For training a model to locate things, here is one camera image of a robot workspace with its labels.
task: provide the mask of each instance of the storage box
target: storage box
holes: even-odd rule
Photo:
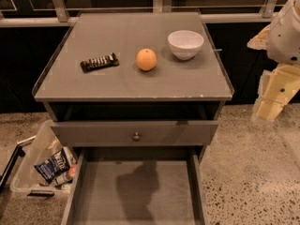
[[[30,147],[25,152],[26,155],[23,158],[21,165],[16,172],[10,184],[10,189],[13,192],[22,192],[29,194],[31,191],[53,191],[56,194],[68,194],[66,190],[62,190],[59,187],[41,186],[48,185],[44,178],[37,172],[34,165],[40,164],[49,158],[52,154],[62,148],[62,145],[58,144],[48,149],[55,135],[50,128],[53,123],[52,120],[44,122],[37,132],[36,138],[29,145]]]

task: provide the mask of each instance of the drawer knob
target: drawer knob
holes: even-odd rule
[[[135,132],[133,135],[133,140],[135,142],[138,142],[140,139],[141,139],[141,136],[140,136],[139,132]]]

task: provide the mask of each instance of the closed drawer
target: closed drawer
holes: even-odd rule
[[[82,150],[61,225],[205,223],[194,147],[105,149]]]
[[[64,146],[176,146],[209,144],[218,121],[57,122]]]

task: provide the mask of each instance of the white bowl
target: white bowl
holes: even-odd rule
[[[172,53],[177,58],[188,60],[199,52],[204,39],[196,32],[179,30],[169,34],[168,43]]]

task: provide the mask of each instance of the terrazzo floor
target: terrazzo floor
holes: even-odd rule
[[[253,119],[252,108],[225,106],[205,151],[206,224],[300,224],[300,104],[288,105],[273,123]],[[0,173],[15,142],[35,135],[47,119],[46,113],[0,114]],[[0,224],[60,224],[65,198],[13,193],[11,177],[0,194]]]

